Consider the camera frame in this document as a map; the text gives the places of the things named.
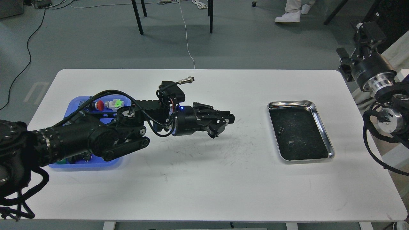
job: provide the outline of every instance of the black cable on floor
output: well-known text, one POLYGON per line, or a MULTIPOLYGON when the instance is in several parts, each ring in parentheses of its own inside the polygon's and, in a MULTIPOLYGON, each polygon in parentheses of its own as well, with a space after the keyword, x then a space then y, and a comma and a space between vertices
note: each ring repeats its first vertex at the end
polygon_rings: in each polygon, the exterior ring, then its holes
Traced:
POLYGON ((46 10, 46 9, 44 8, 44 14, 43 14, 43 18, 41 19, 40 25, 39 25, 38 28, 30 35, 30 37, 29 37, 28 40, 27 40, 27 50, 28 50, 28 54, 29 54, 29 56, 30 56, 30 61, 28 62, 28 64, 26 65, 26 67, 24 67, 24 69, 14 78, 14 80, 13 80, 13 82, 11 83, 10 88, 9 88, 9 95, 8 95, 8 97, 7 97, 7 103, 6 103, 2 108, 0 108, 0 110, 4 109, 4 108, 9 104, 9 102, 10 102, 10 92, 11 92, 11 88, 13 87, 14 82, 17 80, 18 76, 20 76, 20 75, 24 72, 24 70, 26 70, 27 67, 28 67, 28 66, 30 65, 30 63, 31 63, 31 53, 30 53, 30 49, 28 48, 28 43, 29 43, 29 41, 30 41, 30 38, 40 29, 41 25, 43 24, 44 17, 45 17, 45 10, 46 10))
POLYGON ((386 230, 386 229, 389 228, 389 227, 393 227, 393 224, 394 224, 394 223, 388 224, 383 230, 386 230))
POLYGON ((56 7, 57 5, 55 5, 55 6, 53 6, 53 7, 47 7, 47 9, 62 9, 62 8, 64 8, 64 7, 67 7, 67 6, 69 6, 70 5, 70 3, 68 3, 68 4, 66 4, 65 6, 63 6, 63 7, 58 7, 58 8, 54 8, 54 7, 56 7))

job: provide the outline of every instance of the white pants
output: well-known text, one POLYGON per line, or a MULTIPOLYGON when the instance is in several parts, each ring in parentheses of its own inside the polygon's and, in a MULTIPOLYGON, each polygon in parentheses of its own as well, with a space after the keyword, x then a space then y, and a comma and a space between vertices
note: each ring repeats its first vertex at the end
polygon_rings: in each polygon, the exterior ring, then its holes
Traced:
MULTIPOLYGON (((313 5, 315 0, 306 0, 305 4, 313 5)), ((286 12, 297 12, 301 8, 301 0, 287 0, 287 4, 285 5, 286 12)))

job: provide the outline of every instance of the stainless steel tray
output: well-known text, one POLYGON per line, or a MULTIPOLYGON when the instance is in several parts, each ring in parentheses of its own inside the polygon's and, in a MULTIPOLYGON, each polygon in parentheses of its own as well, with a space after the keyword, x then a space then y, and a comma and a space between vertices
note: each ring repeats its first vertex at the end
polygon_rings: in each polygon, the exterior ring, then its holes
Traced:
POLYGON ((288 162, 331 159, 334 149, 310 101, 275 101, 268 104, 280 156, 288 162))

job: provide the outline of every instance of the black chair leg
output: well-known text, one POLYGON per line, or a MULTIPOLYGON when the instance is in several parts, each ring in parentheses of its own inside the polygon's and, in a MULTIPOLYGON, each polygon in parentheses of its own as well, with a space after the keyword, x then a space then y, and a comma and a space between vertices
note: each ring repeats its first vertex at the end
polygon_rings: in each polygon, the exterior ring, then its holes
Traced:
POLYGON ((148 17, 148 15, 146 14, 146 7, 145 7, 145 0, 141 0, 141 4, 142 4, 142 11, 144 12, 144 17, 148 17))
POLYGON ((132 1, 132 6, 133 6, 133 11, 135 12, 136 22, 138 23, 139 33, 143 35, 144 31, 142 29, 141 19, 139 18, 139 13, 138 13, 138 8, 136 7, 136 2, 135 0, 131 0, 131 1, 132 1))
POLYGON ((338 4, 338 6, 334 9, 334 11, 327 17, 327 19, 324 22, 324 25, 328 25, 328 23, 330 23, 330 21, 341 10, 341 8, 346 4, 347 1, 348 0, 342 0, 342 2, 338 4))
POLYGON ((213 33, 213 0, 209 0, 210 9, 210 33, 213 33))

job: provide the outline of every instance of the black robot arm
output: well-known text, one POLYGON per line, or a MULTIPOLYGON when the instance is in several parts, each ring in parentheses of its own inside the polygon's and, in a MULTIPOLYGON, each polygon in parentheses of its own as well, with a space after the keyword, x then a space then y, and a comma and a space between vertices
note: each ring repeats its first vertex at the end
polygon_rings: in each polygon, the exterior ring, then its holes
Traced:
POLYGON ((370 155, 384 168, 409 176, 409 173, 392 168, 378 159, 369 149, 366 131, 376 138, 402 143, 409 148, 409 82, 395 82, 396 71, 377 51, 377 46, 386 40, 386 36, 375 22, 351 23, 355 33, 355 50, 349 55, 344 48, 338 48, 341 58, 339 71, 346 81, 355 81, 364 92, 371 92, 375 103, 363 114, 364 143, 370 155), (377 120, 377 126, 371 121, 377 120))
POLYGON ((195 131, 217 137, 227 124, 234 123, 235 117, 229 111, 214 110, 196 102, 193 107, 180 106, 185 95, 178 85, 193 81, 193 77, 177 82, 162 81, 156 92, 158 99, 148 101, 106 90, 90 97, 61 122, 38 131, 28 131, 23 122, 0 120, 0 205, 5 206, 0 207, 2 217, 34 218, 25 201, 48 182, 47 172, 40 167, 87 151, 111 161, 146 148, 150 140, 144 136, 145 122, 160 137, 189 135, 195 131), (115 113, 98 112, 102 103, 98 99, 114 94, 129 98, 131 106, 121 107, 115 113), (107 117, 112 118, 110 123, 100 121, 107 117), (21 189, 28 186, 32 171, 43 176, 43 181, 22 194, 21 189), (16 192, 17 198, 6 198, 16 192))

